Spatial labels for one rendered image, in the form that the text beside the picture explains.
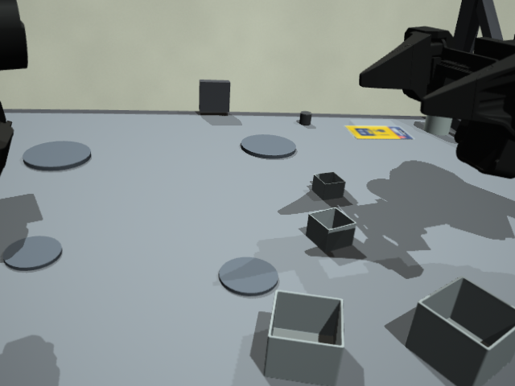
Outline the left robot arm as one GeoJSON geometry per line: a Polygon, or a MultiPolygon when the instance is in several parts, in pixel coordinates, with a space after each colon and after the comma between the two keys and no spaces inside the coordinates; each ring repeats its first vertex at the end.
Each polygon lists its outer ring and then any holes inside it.
{"type": "Polygon", "coordinates": [[[515,142],[488,123],[461,120],[454,136],[456,156],[480,173],[515,178],[515,142]]]}

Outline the grey cylinder with red cap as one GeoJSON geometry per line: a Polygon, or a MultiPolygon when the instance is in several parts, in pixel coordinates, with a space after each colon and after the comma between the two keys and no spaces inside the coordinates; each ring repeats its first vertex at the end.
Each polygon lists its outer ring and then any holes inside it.
{"type": "Polygon", "coordinates": [[[452,118],[426,115],[424,130],[435,135],[448,135],[452,118]]]}

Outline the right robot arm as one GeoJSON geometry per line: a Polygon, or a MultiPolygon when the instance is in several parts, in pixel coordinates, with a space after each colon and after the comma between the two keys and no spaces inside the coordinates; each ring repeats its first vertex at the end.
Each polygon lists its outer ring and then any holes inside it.
{"type": "MultiPolygon", "coordinates": [[[[0,71],[27,68],[27,37],[17,0],[0,0],[0,71]]],[[[14,129],[0,101],[0,175],[6,165],[14,129]]]]}

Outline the black cylinder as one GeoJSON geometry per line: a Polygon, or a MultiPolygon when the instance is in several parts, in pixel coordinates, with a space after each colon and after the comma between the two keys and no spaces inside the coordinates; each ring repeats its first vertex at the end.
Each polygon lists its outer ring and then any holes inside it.
{"type": "Polygon", "coordinates": [[[311,124],[311,112],[308,112],[308,111],[300,112],[299,124],[300,125],[310,125],[311,124]]]}

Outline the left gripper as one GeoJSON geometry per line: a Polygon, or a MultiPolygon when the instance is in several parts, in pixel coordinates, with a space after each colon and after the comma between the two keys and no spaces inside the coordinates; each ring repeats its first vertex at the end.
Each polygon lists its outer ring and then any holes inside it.
{"type": "Polygon", "coordinates": [[[455,41],[447,30],[408,27],[403,43],[360,73],[359,85],[402,89],[424,115],[489,123],[515,142],[515,34],[475,38],[473,54],[455,41]]]}

